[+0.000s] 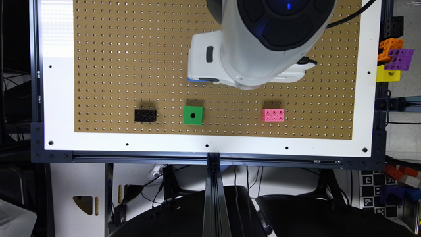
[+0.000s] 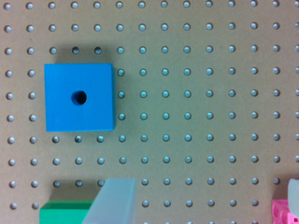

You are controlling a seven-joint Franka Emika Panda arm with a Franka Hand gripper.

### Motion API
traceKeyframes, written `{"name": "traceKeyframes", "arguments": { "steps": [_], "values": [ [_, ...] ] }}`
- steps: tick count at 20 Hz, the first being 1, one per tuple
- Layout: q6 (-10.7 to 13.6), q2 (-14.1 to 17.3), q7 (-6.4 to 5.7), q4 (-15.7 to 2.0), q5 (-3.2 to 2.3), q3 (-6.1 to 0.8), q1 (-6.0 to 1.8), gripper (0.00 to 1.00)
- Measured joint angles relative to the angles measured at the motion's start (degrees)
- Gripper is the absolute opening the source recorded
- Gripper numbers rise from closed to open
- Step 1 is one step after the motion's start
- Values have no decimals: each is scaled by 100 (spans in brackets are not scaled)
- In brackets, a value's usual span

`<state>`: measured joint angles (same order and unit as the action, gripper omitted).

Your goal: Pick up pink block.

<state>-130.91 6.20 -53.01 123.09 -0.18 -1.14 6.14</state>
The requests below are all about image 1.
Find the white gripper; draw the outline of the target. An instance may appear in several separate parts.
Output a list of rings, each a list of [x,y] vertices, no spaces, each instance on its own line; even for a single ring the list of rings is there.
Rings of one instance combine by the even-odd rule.
[[[302,79],[308,69],[317,65],[305,56],[294,64],[288,63],[285,53],[281,54],[281,61],[276,66],[251,53],[229,60],[222,50],[221,40],[220,30],[193,36],[187,60],[188,80],[215,84],[290,83]]]

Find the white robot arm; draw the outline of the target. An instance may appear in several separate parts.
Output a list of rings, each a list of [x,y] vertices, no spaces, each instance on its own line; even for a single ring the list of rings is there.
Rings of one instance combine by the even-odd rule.
[[[191,81],[253,90],[296,82],[317,62],[306,54],[326,29],[336,0],[207,1],[221,29],[195,34],[187,60]]]

